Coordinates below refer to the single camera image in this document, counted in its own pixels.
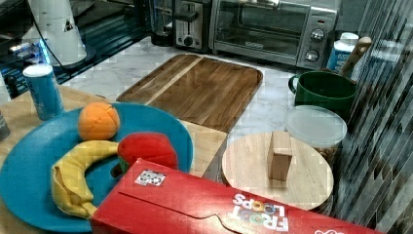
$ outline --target container lid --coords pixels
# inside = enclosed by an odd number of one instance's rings
[[[340,116],[313,105],[293,107],[286,113],[284,122],[292,137],[313,147],[331,147],[347,133],[347,125]]]
[[[23,76],[27,77],[41,77],[49,75],[53,71],[53,68],[45,63],[29,65],[23,71]]]
[[[340,41],[342,41],[344,44],[355,46],[358,41],[358,36],[351,32],[344,32],[343,34],[341,34]]]

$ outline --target froot loops box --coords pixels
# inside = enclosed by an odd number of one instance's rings
[[[137,160],[90,219],[93,233],[380,233]]]

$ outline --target wooden block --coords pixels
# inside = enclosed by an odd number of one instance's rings
[[[288,132],[273,131],[267,155],[268,178],[286,181],[292,149]]]

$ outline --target oven knob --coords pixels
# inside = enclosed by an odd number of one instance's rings
[[[183,40],[183,44],[185,44],[185,46],[191,46],[192,43],[194,43],[194,40],[192,40],[192,37],[187,37],[185,38],[185,40]]]
[[[317,59],[319,59],[319,53],[317,53],[317,51],[309,51],[306,54],[306,59],[308,61],[317,61]]]
[[[320,42],[324,39],[324,32],[321,29],[316,29],[311,33],[311,39],[313,41]]]

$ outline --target banana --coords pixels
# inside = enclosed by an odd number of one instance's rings
[[[96,211],[94,195],[85,180],[93,163],[115,155],[118,142],[89,140],[76,145],[52,166],[52,196],[64,213],[89,218]]]

